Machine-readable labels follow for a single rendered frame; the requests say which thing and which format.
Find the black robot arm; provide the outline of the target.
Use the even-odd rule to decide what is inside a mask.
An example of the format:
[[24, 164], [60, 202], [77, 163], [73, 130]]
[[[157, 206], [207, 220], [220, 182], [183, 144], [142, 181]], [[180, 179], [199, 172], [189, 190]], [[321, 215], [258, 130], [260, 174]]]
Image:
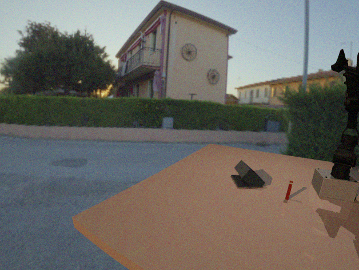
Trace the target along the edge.
[[[346, 96], [348, 94], [348, 96]], [[341, 136], [341, 145], [338, 145], [337, 150], [334, 151], [333, 168], [331, 175], [336, 179], [349, 180], [349, 173], [351, 167], [355, 168], [356, 154], [354, 154], [354, 147], [358, 145], [359, 132], [357, 130], [357, 113], [359, 112], [359, 87], [349, 88], [345, 92], [345, 109], [348, 111], [348, 121], [345, 130]], [[344, 134], [350, 129], [356, 129], [357, 136]]]

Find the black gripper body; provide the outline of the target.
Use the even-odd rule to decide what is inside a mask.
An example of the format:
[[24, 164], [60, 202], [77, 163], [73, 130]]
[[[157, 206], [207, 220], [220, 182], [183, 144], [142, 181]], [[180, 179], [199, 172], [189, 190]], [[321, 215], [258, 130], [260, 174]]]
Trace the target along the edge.
[[[334, 64], [333, 64], [334, 65]], [[346, 81], [344, 84], [347, 85], [349, 88], [357, 88], [359, 87], [359, 74], [356, 73], [356, 68], [348, 66], [348, 62], [344, 63], [343, 65], [339, 67], [331, 66], [331, 69], [335, 72], [341, 72], [342, 70], [345, 70], [345, 73], [343, 76], [346, 77]]]

